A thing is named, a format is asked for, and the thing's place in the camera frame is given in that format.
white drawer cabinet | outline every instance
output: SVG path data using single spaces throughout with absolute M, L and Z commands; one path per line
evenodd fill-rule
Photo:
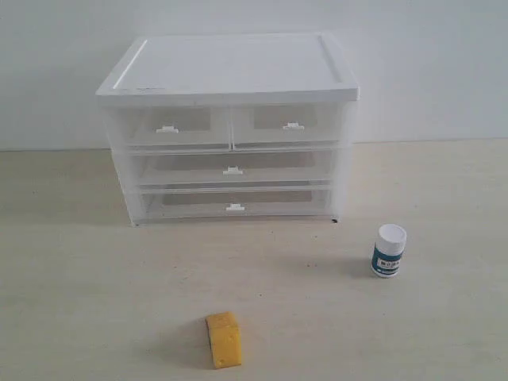
M 340 216 L 358 86 L 328 33 L 140 38 L 97 96 L 134 225 Z

translucent plastic drawer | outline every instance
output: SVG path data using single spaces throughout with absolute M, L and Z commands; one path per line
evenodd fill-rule
M 237 150 L 348 147 L 356 104 L 309 103 L 232 108 Z
M 230 149 L 228 108 L 109 108 L 106 116 L 108 136 L 117 150 Z
M 191 183 L 254 183 L 330 179 L 348 150 L 208 155 L 115 154 L 132 187 Z
M 133 220 L 180 217 L 332 215 L 330 190 L 143 194 Z

small drawer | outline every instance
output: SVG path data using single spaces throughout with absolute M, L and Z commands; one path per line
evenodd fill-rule
M 184 183 L 242 183 L 330 179 L 345 150 L 242 152 L 209 155 L 132 156 L 115 154 L 132 186 Z
M 148 220 L 180 217 L 332 215 L 330 190 L 143 194 Z
M 348 147 L 354 102 L 232 108 L 237 150 Z
M 228 151 L 231 146 L 228 108 L 108 109 L 106 115 L 115 150 Z

yellow sponge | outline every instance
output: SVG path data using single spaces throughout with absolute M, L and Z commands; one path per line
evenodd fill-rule
M 241 364 L 240 328 L 232 312 L 206 317 L 216 369 Z

blue label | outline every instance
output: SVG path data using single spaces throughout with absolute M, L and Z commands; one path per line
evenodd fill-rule
M 383 275 L 393 275 L 398 271 L 402 252 L 397 256 L 387 256 L 381 253 L 374 246 L 374 254 L 372 255 L 372 268 L 375 272 Z

